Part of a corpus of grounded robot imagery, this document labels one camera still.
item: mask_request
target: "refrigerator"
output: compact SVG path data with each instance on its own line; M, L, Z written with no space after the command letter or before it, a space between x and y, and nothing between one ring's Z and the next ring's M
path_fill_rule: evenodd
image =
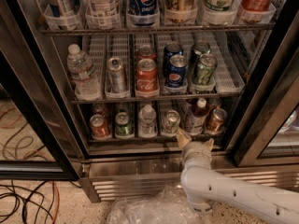
M227 113L220 132L192 136L202 142L214 139L214 170L262 185L298 189L299 136L293 118L299 103L295 0L273 0L267 22L227 19L216 25L206 22L208 14L202 17L199 1L190 22L169 22L169 11L159 0L150 27L131 24L128 0L119 0L119 23L112 29L85 21L90 8L83 6L88 0L80 1L77 29L65 30L49 18L49 0L0 0L0 83L54 158L1 160L1 178L77 180L93 203L154 195L166 185L179 189L181 149L177 138L164 132L163 119L169 110L182 115L187 99L201 97L221 98ZM189 57L196 40L208 41L218 58L212 84L201 90L187 77L182 90L170 91L164 86L164 47L177 41ZM71 44L92 57L101 87L95 100L77 96L66 64ZM143 44L151 44L157 52L159 90L151 97L140 96L135 84L135 54ZM127 64L124 96L111 92L107 74L111 57ZM108 139L93 137L93 104L106 104L109 109ZM126 139L115 134L119 104L131 108L133 131ZM142 137L138 131L138 113L146 104L156 111L154 137ZM292 124L285 130L290 116Z

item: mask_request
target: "plastic bottle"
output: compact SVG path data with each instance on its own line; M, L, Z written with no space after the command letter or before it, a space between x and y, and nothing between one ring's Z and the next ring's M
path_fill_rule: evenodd
M199 98L196 105L192 106L191 111L186 117L185 131L191 135L197 135L203 132L203 125L206 121L208 113L206 99Z
M91 57L77 44L70 45L68 52L67 67L76 84L76 96L80 100L99 98L99 81Z
M156 135L156 111L151 105L145 105L139 111L138 132L141 137L153 137Z

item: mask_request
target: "blue soda can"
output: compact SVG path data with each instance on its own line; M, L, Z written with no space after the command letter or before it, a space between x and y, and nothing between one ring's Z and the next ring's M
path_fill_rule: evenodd
M174 55L168 63L166 86L179 88L184 84L187 59L183 55Z
M170 58L174 55L183 55L184 49L177 41L169 42L164 47L164 59L163 59L163 76L167 76L168 64Z
M129 13L135 16L148 16L155 14L157 0L129 0Z

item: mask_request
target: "white robotic arm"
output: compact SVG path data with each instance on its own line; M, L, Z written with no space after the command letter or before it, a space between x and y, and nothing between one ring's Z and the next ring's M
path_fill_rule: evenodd
M299 223L299 193L233 179L212 171L211 152L200 142L186 145L182 156L181 184L196 212L211 212L216 201L243 209L268 223Z

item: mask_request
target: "plastic bag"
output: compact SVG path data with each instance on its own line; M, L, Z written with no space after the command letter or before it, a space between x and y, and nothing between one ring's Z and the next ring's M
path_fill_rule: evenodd
M182 189L166 187L154 198L122 199L112 205L107 224L202 224Z

